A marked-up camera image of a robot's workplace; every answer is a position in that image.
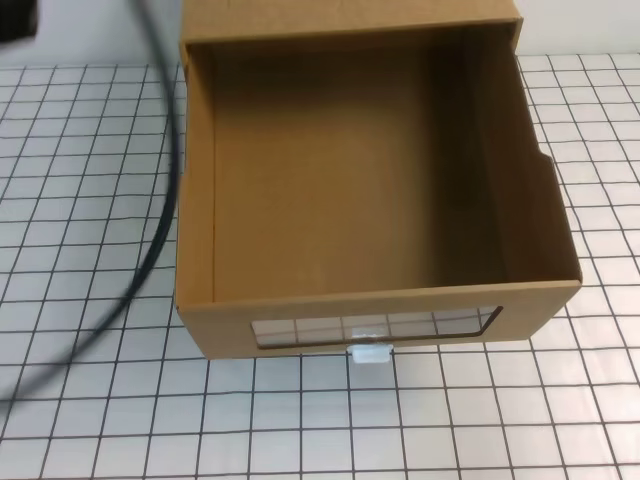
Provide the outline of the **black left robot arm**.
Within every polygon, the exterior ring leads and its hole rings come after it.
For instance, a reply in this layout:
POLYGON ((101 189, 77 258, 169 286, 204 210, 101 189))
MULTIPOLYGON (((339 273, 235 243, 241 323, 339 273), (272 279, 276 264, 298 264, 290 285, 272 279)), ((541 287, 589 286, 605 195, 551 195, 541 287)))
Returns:
POLYGON ((9 44, 33 38, 38 30, 37 0, 0 0, 0 41, 9 44))

